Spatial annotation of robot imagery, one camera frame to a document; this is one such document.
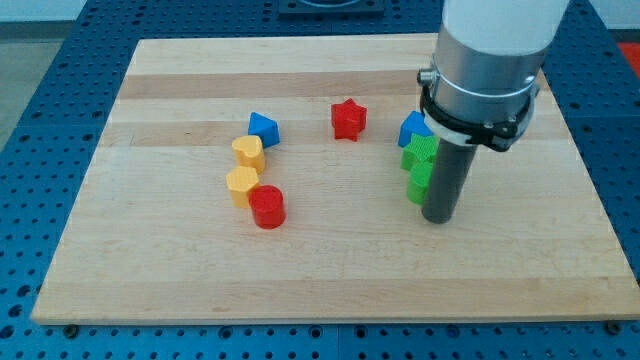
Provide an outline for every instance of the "wood grain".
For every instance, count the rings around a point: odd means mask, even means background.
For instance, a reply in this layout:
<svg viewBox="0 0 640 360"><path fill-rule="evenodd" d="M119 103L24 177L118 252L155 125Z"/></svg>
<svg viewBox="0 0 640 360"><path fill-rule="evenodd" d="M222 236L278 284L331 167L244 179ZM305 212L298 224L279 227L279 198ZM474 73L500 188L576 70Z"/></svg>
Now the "wood grain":
<svg viewBox="0 0 640 360"><path fill-rule="evenodd" d="M640 315L638 285L542 76L529 130L507 153L479 149L449 224L427 223L406 199L395 143L434 46L432 34L141 41L32 318ZM331 135L329 105L346 96L368 107L358 143ZM283 190L288 217L271 231L232 206L224 180L251 111L280 127L260 181Z"/></svg>

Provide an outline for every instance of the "green block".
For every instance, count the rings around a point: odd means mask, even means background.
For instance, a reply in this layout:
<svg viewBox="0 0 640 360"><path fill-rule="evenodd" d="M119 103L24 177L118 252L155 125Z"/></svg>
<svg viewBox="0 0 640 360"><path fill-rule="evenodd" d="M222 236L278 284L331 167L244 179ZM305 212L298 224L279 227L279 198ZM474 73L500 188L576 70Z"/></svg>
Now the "green block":
<svg viewBox="0 0 640 360"><path fill-rule="evenodd" d="M400 163L400 167L404 170L411 170L415 164L423 162L433 164L437 151L437 137L411 134L411 142L402 149L402 162Z"/></svg>
<svg viewBox="0 0 640 360"><path fill-rule="evenodd" d="M411 202L418 205L422 205L424 202L432 170L433 164L430 162L418 163L411 168L409 183L407 184L407 197Z"/></svg>

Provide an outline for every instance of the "yellow pentagon block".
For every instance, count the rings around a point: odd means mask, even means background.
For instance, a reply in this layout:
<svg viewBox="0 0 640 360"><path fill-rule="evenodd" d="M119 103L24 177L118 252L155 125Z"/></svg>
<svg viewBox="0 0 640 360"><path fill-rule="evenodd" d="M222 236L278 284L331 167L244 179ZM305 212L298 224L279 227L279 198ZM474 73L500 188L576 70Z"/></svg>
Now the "yellow pentagon block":
<svg viewBox="0 0 640 360"><path fill-rule="evenodd" d="M258 186L260 180L255 168L238 166L227 174L227 188L236 207L250 208L249 193Z"/></svg>
<svg viewBox="0 0 640 360"><path fill-rule="evenodd" d="M262 174L266 166L262 140L256 135L241 136L231 143L236 161L240 166L255 168L258 174Z"/></svg>

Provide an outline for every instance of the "blue triangular block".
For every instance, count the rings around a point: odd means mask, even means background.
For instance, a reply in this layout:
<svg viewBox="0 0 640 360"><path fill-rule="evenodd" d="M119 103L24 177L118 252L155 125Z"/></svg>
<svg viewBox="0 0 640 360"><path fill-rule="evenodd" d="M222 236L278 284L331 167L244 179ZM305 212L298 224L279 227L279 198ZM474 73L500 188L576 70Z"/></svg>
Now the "blue triangular block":
<svg viewBox="0 0 640 360"><path fill-rule="evenodd" d="M400 136L398 137L398 146L405 147L411 142L411 134L422 136L431 136L433 132L424 123L424 115L417 111L412 111L409 116L402 122L400 127Z"/></svg>
<svg viewBox="0 0 640 360"><path fill-rule="evenodd" d="M280 143L278 123L255 112L252 112L249 118L248 134L259 136L265 149Z"/></svg>

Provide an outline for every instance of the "3d printed block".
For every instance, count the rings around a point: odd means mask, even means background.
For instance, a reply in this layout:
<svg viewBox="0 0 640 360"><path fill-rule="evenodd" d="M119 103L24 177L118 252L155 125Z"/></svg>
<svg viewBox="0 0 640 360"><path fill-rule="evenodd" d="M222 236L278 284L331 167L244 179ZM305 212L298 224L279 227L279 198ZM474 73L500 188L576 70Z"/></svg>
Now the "3d printed block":
<svg viewBox="0 0 640 360"><path fill-rule="evenodd" d="M407 197L411 202L422 205L424 197L429 187L429 179L433 163L423 162L413 165L409 173L409 182L407 184Z"/></svg>
<svg viewBox="0 0 640 360"><path fill-rule="evenodd" d="M248 133L259 136L262 140L262 147L265 149L280 143L278 123L255 112L252 112L249 118Z"/></svg>
<svg viewBox="0 0 640 360"><path fill-rule="evenodd" d="M413 165L423 162L433 163L438 151L438 138L435 136L411 135L411 142L402 150L400 167L411 170Z"/></svg>
<svg viewBox="0 0 640 360"><path fill-rule="evenodd" d="M411 135L431 136L433 132L424 123L424 115L417 111L412 111L400 126L400 136L398 146L405 147L411 142Z"/></svg>
<svg viewBox="0 0 640 360"><path fill-rule="evenodd" d="M331 105L331 125L335 139L358 141L358 134L367 126L367 108L348 99L342 104Z"/></svg>
<svg viewBox="0 0 640 360"><path fill-rule="evenodd" d="M238 166L227 174L227 188L236 207L248 209L249 193L258 186L260 186L260 180L253 167Z"/></svg>
<svg viewBox="0 0 640 360"><path fill-rule="evenodd" d="M262 140L256 135L241 136L231 143L236 161L240 166L255 168L258 174L262 174L266 166Z"/></svg>
<svg viewBox="0 0 640 360"><path fill-rule="evenodd" d="M273 185L264 185L253 190L249 194L249 204L256 225L263 229L277 228L286 218L282 192Z"/></svg>

